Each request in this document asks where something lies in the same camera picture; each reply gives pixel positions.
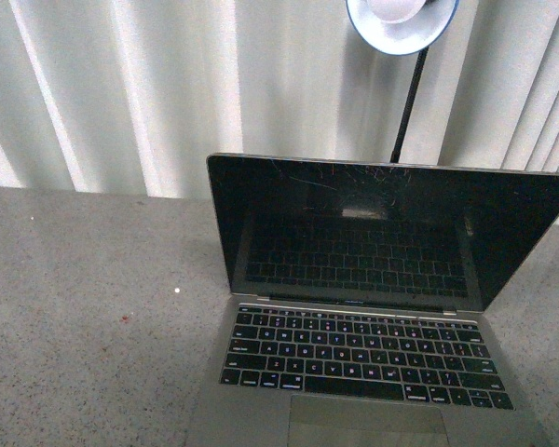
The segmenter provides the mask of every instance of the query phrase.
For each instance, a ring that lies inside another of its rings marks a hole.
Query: trackpad
[[[448,447],[437,408],[293,396],[288,447]]]

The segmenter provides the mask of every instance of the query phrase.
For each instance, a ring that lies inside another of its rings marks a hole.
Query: gray speckled surface
[[[488,317],[559,445],[544,242]],[[0,189],[0,445],[182,445],[228,296],[210,202]]]

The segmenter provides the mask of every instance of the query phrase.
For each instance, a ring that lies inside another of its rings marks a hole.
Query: vertical blinds
[[[416,57],[342,0],[0,1],[0,185],[208,196],[205,157],[385,162]],[[559,171],[559,0],[464,0],[403,163]]]

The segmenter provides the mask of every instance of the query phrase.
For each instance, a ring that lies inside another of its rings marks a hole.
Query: cracked screen
[[[559,175],[208,159],[232,292],[484,310],[559,214]]]

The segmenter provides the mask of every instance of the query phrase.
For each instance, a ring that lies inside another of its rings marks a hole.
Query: laptop
[[[548,445],[483,312],[559,174],[207,163],[233,296],[186,445]]]

